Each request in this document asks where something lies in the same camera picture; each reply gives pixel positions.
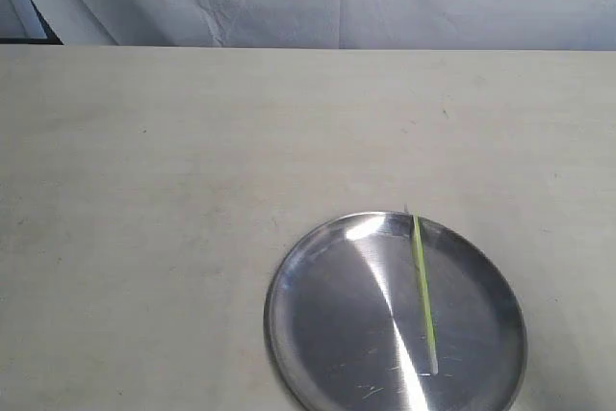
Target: round metal tray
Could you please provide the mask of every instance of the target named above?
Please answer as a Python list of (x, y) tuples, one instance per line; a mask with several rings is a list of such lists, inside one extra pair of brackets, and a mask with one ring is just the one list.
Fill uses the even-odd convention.
[(515, 296), (464, 238), (417, 223), (424, 273), (413, 217), (395, 212), (321, 225), (278, 269), (266, 337), (309, 410), (502, 411), (512, 403), (526, 364)]

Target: white table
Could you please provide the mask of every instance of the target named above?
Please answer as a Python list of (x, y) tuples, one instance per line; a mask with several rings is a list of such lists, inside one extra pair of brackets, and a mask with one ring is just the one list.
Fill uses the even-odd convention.
[(293, 410), (313, 226), (411, 211), (523, 307), (515, 410), (616, 400), (616, 54), (0, 47), (0, 409)]

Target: green stick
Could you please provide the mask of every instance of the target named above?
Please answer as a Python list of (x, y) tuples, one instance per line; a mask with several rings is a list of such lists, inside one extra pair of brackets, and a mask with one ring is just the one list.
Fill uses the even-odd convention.
[(424, 245), (422, 244), (422, 232), (420, 231), (420, 219), (413, 216), (413, 254), (417, 279), (420, 286), (420, 296), (423, 308), (423, 320), (425, 321), (425, 339), (427, 342), (428, 356), (430, 358), (430, 372), (437, 374), (439, 362), (436, 357), (436, 338), (434, 336), (434, 323), (432, 322), (432, 310), (430, 309), (430, 294), (427, 289), (427, 276), (425, 274)]

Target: metal plate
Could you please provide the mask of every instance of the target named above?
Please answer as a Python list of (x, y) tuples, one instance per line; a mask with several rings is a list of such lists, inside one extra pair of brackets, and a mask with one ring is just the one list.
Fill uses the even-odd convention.
[(309, 410), (501, 411), (512, 403), (526, 364), (515, 296), (476, 247), (436, 222), (420, 224), (437, 373), (411, 216), (338, 218), (283, 261), (269, 288), (266, 336), (283, 380)]

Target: table surface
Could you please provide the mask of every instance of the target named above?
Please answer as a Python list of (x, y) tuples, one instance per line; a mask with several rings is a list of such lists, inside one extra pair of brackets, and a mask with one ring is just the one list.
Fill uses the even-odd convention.
[(514, 410), (616, 399), (616, 53), (0, 47), (0, 408), (294, 410), (264, 347), (315, 225), (411, 211), (523, 308)]

